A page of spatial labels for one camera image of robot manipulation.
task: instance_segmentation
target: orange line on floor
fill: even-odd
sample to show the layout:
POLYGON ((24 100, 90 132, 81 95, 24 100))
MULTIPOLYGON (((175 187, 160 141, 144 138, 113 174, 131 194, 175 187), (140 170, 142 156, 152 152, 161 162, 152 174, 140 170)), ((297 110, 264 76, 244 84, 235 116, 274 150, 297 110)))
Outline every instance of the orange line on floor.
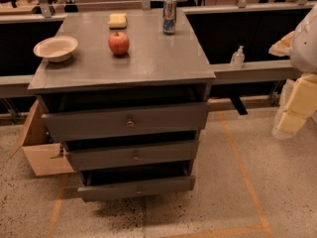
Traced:
POLYGON ((253 203, 254 203, 254 205, 256 207, 256 210, 257 210, 258 216, 259 216, 259 218, 261 220, 261 223, 263 225, 263 228, 264 228, 264 230, 265 230, 265 232, 267 234, 267 238, 270 238, 270 237, 272 237, 272 235, 271 235, 271 231, 270 231, 270 228, 269 228, 269 225, 268 225, 268 221, 267 221, 267 219, 265 217, 263 208, 261 207, 259 198, 258 198, 258 196, 257 196, 257 194, 255 192, 255 189, 254 189, 254 187, 253 187, 253 185, 251 183, 251 180, 250 180, 250 177, 248 175, 247 169, 246 169, 246 167, 245 167, 245 165, 244 165, 244 163, 242 161, 241 154, 239 153, 239 150, 237 149, 235 141, 234 141, 234 139, 233 139, 233 137, 231 135, 231 132, 230 132, 230 130, 228 128, 226 119, 225 119, 223 113, 221 112, 221 110, 219 109, 219 106, 218 106, 217 102, 214 100, 212 103, 215 105, 215 108, 217 110, 218 116, 219 116, 219 118, 221 120, 221 123, 222 123, 222 125, 224 127, 224 130, 225 130, 225 133, 226 133, 227 138, 229 140, 231 149, 232 149, 232 151, 233 151, 233 153, 234 153, 234 155, 236 157, 236 160, 238 162, 240 171, 242 173, 242 176, 244 178, 245 184, 247 186, 248 192, 249 192, 249 194, 251 196, 251 199, 252 199, 252 201, 253 201, 253 203))
POLYGON ((255 234, 255 233, 265 233, 264 228, 261 225, 257 226, 242 226, 231 229, 219 229, 213 231, 205 231, 192 234, 181 234, 168 236, 165 238, 220 238, 220 237, 230 237, 242 234, 255 234))
POLYGON ((61 175, 60 182, 59 182, 59 188, 58 188, 58 194, 57 194, 57 198, 55 200, 55 206, 53 208, 53 214, 52 214, 52 217, 51 217, 51 223, 50 223, 48 238, 52 238, 53 237, 53 234, 54 234, 54 231, 55 231, 55 227, 56 227, 56 224, 57 224, 57 220, 58 220, 58 216, 59 216, 59 211, 60 211, 60 207, 61 207, 63 192, 65 190, 67 182, 68 182, 68 174, 61 175))

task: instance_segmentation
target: bottle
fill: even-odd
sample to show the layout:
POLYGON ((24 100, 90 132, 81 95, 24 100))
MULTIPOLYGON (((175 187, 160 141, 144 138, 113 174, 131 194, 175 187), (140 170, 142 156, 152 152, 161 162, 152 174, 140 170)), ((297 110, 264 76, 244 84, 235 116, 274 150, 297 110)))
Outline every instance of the bottle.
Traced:
POLYGON ((232 54, 230 67, 231 68, 242 68, 245 61, 245 54, 243 51, 243 46, 239 46, 239 49, 232 54))

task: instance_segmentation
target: gray countertop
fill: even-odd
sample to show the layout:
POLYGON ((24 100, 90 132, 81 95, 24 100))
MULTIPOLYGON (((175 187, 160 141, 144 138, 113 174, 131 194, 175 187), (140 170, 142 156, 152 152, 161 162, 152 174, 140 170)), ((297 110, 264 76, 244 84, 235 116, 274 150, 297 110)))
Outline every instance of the gray countertop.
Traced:
POLYGON ((177 11, 175 35, 162 33, 161 9, 127 10, 124 30, 130 48, 122 57, 108 47, 108 21, 119 11, 68 14, 57 32, 71 36, 78 47, 71 59, 52 63, 43 59, 29 90, 35 94, 133 85, 207 81, 215 77, 190 24, 177 11))

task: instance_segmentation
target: soda can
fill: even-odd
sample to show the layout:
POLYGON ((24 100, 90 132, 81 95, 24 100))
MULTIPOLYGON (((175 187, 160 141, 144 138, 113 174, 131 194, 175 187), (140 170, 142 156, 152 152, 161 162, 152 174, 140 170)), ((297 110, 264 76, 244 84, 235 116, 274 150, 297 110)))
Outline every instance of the soda can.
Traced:
POLYGON ((166 35, 173 35, 176 26, 176 0, 164 0, 162 8, 162 31, 166 35))

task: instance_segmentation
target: concrete floor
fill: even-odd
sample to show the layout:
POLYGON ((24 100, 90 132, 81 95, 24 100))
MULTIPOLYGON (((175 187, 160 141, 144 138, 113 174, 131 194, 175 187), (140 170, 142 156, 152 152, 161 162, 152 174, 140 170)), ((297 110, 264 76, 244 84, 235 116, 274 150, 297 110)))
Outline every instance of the concrete floor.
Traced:
POLYGON ((22 150, 9 158, 22 125, 0 126, 0 237, 316 238, 316 124, 279 141, 275 107, 214 107, 194 191, 112 201, 83 202, 77 174, 36 177, 22 150))

